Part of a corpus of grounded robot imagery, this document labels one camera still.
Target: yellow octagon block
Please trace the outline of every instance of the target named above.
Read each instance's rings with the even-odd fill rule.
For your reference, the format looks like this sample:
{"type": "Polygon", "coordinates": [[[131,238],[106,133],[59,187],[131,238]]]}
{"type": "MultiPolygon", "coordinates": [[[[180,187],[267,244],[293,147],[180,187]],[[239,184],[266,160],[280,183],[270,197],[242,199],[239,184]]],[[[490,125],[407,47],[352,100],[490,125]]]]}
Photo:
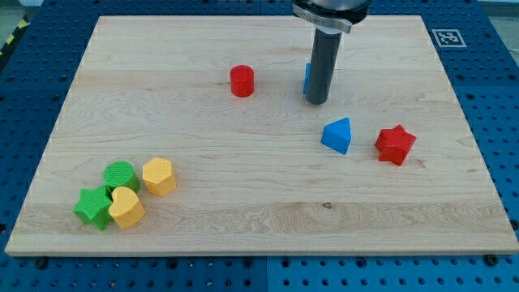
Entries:
{"type": "Polygon", "coordinates": [[[165,196],[177,188],[173,163],[155,157],[143,165],[143,180],[148,191],[154,195],[165,196]]]}
{"type": "Polygon", "coordinates": [[[114,202],[108,212],[121,228],[128,228],[137,223],[146,213],[137,194],[128,187],[116,187],[112,191],[114,202]]]}

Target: green star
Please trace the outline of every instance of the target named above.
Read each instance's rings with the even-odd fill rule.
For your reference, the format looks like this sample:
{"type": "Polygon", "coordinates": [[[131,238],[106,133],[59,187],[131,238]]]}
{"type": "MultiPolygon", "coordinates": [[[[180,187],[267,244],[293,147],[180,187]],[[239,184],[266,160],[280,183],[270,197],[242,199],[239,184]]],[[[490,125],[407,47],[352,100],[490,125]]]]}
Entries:
{"type": "Polygon", "coordinates": [[[84,224],[94,224],[102,231],[112,220],[108,213],[111,204],[108,187],[82,189],[79,193],[79,202],[73,212],[84,224]]]}

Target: blue pyramid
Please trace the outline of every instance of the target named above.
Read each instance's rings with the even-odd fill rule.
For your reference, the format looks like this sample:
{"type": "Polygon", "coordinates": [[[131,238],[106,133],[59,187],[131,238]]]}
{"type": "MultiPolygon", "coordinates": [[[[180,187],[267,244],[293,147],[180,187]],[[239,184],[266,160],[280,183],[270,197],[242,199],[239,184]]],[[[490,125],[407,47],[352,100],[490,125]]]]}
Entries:
{"type": "Polygon", "coordinates": [[[350,118],[343,118],[324,126],[321,143],[346,154],[351,142],[350,118]]]}

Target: yellow and black tape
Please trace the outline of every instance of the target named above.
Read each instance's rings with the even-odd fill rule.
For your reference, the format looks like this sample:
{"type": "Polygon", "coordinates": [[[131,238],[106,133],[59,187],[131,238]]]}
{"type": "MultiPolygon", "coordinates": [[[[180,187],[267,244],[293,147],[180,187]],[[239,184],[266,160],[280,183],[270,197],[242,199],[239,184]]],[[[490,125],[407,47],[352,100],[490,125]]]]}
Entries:
{"type": "Polygon", "coordinates": [[[0,49],[0,72],[2,72],[3,68],[7,65],[7,62],[15,51],[16,46],[18,46],[19,42],[27,31],[29,24],[29,19],[25,15],[20,20],[13,33],[7,38],[6,43],[2,46],[2,49],[0,49]]]}

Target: yellow heart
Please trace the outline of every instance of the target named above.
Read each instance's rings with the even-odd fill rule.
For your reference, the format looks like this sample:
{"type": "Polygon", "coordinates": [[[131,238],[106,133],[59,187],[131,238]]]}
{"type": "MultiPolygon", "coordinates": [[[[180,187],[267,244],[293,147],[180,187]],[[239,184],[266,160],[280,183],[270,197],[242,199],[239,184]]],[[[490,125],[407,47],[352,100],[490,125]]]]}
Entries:
{"type": "Polygon", "coordinates": [[[116,187],[112,191],[114,202],[108,212],[121,228],[128,228],[137,223],[146,213],[137,194],[128,187],[116,187]]]}

